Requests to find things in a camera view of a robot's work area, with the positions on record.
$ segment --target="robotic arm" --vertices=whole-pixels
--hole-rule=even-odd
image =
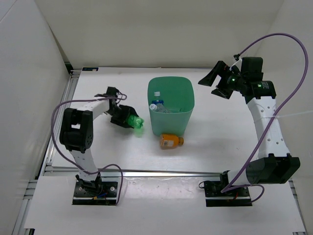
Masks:
[[[108,87],[105,94],[98,94],[95,97],[118,97],[119,94],[118,89]],[[92,123],[103,113],[112,116],[111,123],[124,128],[141,128],[143,124],[143,119],[137,115],[133,107],[118,105],[114,99],[89,102],[78,109],[65,109],[60,143],[65,145],[75,162],[87,172],[98,170],[90,150],[93,141]],[[79,170],[79,175],[76,175],[78,186],[89,194],[97,195],[103,189],[101,175],[100,173],[91,175],[85,171]]]
[[[221,80],[212,94],[229,99],[233,91],[240,92],[251,111],[258,140],[276,111],[275,88],[271,81],[262,80],[262,65],[261,57],[244,57],[241,70],[219,61],[213,70],[198,83],[212,86],[219,75]],[[300,160],[298,157],[291,157],[278,119],[275,119],[260,145],[258,159],[249,163],[233,185],[284,184],[299,167]],[[215,184],[215,188],[212,187],[211,191],[218,193],[235,178],[238,172],[239,170],[225,171],[220,175],[220,185]]]

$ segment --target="green object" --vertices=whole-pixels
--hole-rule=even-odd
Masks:
[[[148,85],[148,105],[160,92],[164,106],[171,112],[158,113],[149,109],[151,127],[155,135],[174,134],[182,136],[195,106],[194,90],[185,77],[156,77]]]
[[[143,126],[144,120],[140,117],[135,115],[130,115],[127,119],[127,124],[132,126],[134,129],[140,129]]]

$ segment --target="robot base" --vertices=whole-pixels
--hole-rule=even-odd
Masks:
[[[94,199],[95,196],[88,193],[80,187],[80,183],[77,181],[75,185],[73,195],[73,205],[103,205],[103,206],[114,206],[116,204],[117,196],[117,182],[102,182],[102,190],[98,195],[107,193],[106,196]]]
[[[204,181],[206,207],[252,206],[248,188],[238,188],[221,193],[224,185],[220,181]]]

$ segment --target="white bottle cap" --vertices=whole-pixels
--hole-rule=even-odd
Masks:
[[[157,110],[157,106],[156,106],[155,104],[150,104],[149,108],[150,108],[152,111]]]

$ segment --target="metal frame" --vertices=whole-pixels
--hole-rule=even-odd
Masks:
[[[74,92],[76,89],[76,85],[79,79],[80,72],[74,71],[73,74],[70,75],[69,81],[67,83],[66,89],[62,96],[62,102],[66,100],[71,100],[74,96]],[[60,108],[60,111],[56,118],[56,124],[55,124],[55,133],[58,135],[61,128],[61,121],[62,121],[62,114],[64,112],[64,109],[69,107],[68,105],[64,105]],[[55,148],[53,146],[52,140],[49,140],[47,150],[45,153],[45,158],[42,164],[42,168],[40,171],[39,176],[70,176],[70,175],[76,175],[78,173],[78,170],[74,167],[53,167],[52,162],[54,158]],[[219,179],[219,174],[217,172],[177,172],[177,171],[146,171],[146,170],[131,170],[131,169],[124,169],[123,170],[123,176],[124,177],[204,177],[205,180],[211,180],[215,181]],[[120,172],[115,169],[108,169],[104,172],[101,172],[101,176],[103,177],[112,177],[116,178],[120,176]],[[20,213],[18,215],[14,230],[12,235],[31,235],[34,234],[34,229],[24,229],[24,223],[27,217],[27,213],[30,207],[30,202],[32,200],[33,194],[35,192],[37,181],[32,180],[29,181],[28,187],[25,192],[25,196],[23,198],[22,206],[20,209]],[[293,185],[292,179],[289,180],[289,184],[293,193],[293,196],[295,198],[298,210],[300,212],[300,216],[304,224],[304,220],[302,217],[302,213],[299,207],[298,197]],[[306,232],[294,232],[293,235],[306,235]]]

